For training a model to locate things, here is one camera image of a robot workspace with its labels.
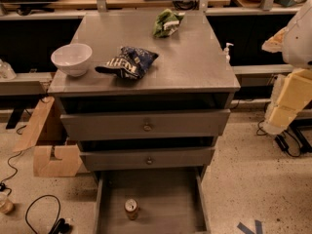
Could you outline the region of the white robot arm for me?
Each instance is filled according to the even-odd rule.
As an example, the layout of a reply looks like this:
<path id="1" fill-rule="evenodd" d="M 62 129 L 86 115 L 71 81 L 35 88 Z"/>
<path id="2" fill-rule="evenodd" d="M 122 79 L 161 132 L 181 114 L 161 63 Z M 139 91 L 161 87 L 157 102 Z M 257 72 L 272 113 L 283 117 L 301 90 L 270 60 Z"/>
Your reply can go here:
<path id="1" fill-rule="evenodd" d="M 288 25 L 262 45 L 266 52 L 281 52 L 292 67 L 276 79 L 267 107 L 263 129 L 270 135 L 286 130 L 297 114 L 312 100 L 312 0 L 307 0 Z"/>

